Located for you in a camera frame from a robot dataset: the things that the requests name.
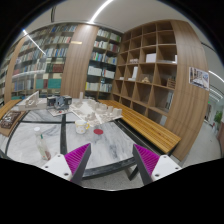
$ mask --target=box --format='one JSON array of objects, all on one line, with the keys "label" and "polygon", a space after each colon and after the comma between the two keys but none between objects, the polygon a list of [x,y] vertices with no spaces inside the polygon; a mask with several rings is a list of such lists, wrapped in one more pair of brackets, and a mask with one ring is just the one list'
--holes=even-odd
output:
[{"label": "box", "polygon": [[137,73],[138,73],[138,67],[135,66],[135,67],[134,67],[134,70],[133,70],[133,74],[132,74],[132,79],[136,79],[136,77],[137,77]]},{"label": "box", "polygon": [[156,62],[156,53],[147,54],[146,55],[146,62]]}]

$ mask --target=poster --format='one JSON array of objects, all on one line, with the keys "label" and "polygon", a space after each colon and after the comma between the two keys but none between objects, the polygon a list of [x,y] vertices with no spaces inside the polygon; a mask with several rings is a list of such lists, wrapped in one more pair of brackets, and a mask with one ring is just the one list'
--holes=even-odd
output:
[{"label": "poster", "polygon": [[189,67],[189,83],[209,91],[208,72],[194,67]]}]

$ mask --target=floor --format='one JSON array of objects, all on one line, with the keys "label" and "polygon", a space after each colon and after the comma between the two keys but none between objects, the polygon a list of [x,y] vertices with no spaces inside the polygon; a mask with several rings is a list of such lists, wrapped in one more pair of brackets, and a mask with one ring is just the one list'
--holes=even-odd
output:
[{"label": "floor", "polygon": [[[182,168],[220,159],[221,150],[216,135],[212,131],[212,127],[208,123],[203,122],[196,141],[183,161],[180,162],[174,156],[171,156],[171,158]],[[127,175],[130,175],[134,168],[135,166],[129,168],[128,170],[120,171],[105,177],[82,181],[81,186],[84,188],[107,191],[127,190],[143,187],[140,174],[138,174],[132,181],[129,181],[127,177]]]}]

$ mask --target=table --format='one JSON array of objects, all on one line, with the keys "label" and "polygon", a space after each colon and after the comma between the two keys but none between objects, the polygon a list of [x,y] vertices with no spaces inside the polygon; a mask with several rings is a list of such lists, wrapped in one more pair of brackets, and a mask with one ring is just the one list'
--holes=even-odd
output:
[{"label": "table", "polygon": [[[130,137],[116,121],[90,127],[84,135],[79,135],[75,131],[76,120],[79,118],[73,113],[53,117],[46,109],[28,111],[9,137],[0,135],[1,155],[6,159],[42,167],[47,161],[41,159],[35,144],[33,129],[38,126],[52,157],[57,153],[65,155],[91,143],[92,153],[83,179],[108,175],[136,164],[132,147],[134,143],[140,144],[139,139]],[[93,132],[96,128],[102,129],[103,135],[96,135]]]}]

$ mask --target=ceiling light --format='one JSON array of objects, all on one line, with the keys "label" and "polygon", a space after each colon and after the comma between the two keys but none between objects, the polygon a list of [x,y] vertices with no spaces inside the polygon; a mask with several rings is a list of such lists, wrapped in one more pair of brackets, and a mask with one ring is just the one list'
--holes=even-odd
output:
[{"label": "ceiling light", "polygon": [[25,34],[25,35],[27,35],[29,38],[30,38],[30,40],[32,40],[33,41],[33,43],[37,46],[37,48],[40,50],[40,51],[42,51],[41,49],[40,49],[40,47],[36,44],[36,42],[28,35],[28,33],[26,32],[26,30],[23,30],[23,33]]},{"label": "ceiling light", "polygon": [[218,75],[216,75],[214,72],[209,71],[211,74],[215,75],[217,78],[219,78],[222,82],[224,82],[224,80],[222,78],[220,78]]},{"label": "ceiling light", "polygon": [[216,99],[219,102],[219,100],[216,97],[212,96],[211,94],[209,94],[209,96]]},{"label": "ceiling light", "polygon": [[109,5],[113,0],[107,0],[103,5],[100,6],[100,8],[96,11],[96,13],[93,15],[92,19],[89,21],[89,23],[93,23],[93,21],[96,19],[96,17],[100,14],[100,12]]},{"label": "ceiling light", "polygon": [[212,92],[216,93],[217,95],[219,95],[221,97],[221,99],[223,98],[220,94],[218,94],[216,91],[214,91],[213,89],[210,89]]}]

